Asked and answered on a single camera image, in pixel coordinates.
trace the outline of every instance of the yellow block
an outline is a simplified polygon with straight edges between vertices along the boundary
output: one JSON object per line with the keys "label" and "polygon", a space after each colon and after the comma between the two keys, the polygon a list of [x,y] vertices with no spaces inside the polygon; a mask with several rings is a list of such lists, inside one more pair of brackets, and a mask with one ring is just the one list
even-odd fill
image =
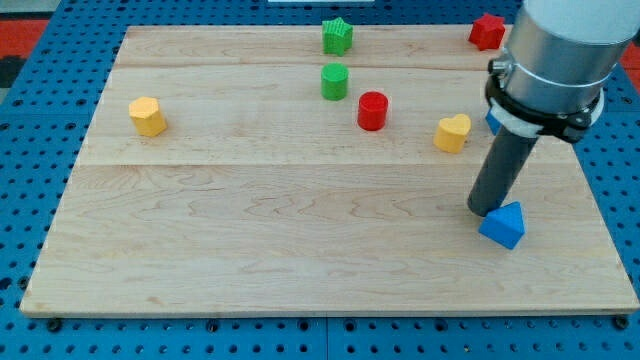
{"label": "yellow block", "polygon": [[129,116],[140,135],[153,137],[167,128],[156,98],[137,98],[129,104]]}
{"label": "yellow block", "polygon": [[436,135],[433,137],[433,144],[442,151],[457,154],[462,151],[469,131],[471,131],[471,119],[465,114],[441,119]]}

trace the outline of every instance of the blue pentagon block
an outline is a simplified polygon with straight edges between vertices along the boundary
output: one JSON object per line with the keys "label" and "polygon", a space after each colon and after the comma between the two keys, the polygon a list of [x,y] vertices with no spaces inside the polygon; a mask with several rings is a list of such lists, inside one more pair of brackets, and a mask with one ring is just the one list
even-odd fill
{"label": "blue pentagon block", "polygon": [[485,120],[487,120],[487,125],[489,125],[489,129],[491,129],[491,133],[493,135],[497,135],[498,131],[500,131],[500,126],[502,126],[502,124],[500,124],[498,119],[496,119],[493,116],[493,114],[491,114],[491,109],[489,109],[489,112],[487,112],[487,116],[485,117]]}
{"label": "blue pentagon block", "polygon": [[507,249],[513,250],[526,232],[520,203],[512,202],[489,212],[478,232]]}

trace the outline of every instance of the wooden board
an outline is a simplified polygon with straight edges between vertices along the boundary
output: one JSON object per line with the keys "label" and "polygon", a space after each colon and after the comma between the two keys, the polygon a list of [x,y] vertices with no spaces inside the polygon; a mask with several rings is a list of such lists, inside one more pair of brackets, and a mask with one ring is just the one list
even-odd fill
{"label": "wooden board", "polygon": [[[638,308],[567,144],[544,138],[513,188],[508,251],[465,205],[492,135],[487,61],[467,26],[357,27],[343,58],[319,27],[132,27],[22,310],[34,317],[484,316]],[[320,96],[347,64],[350,91]],[[388,125],[355,123],[383,89]],[[135,134],[160,99],[169,128]],[[437,121],[473,119],[462,154]]]}

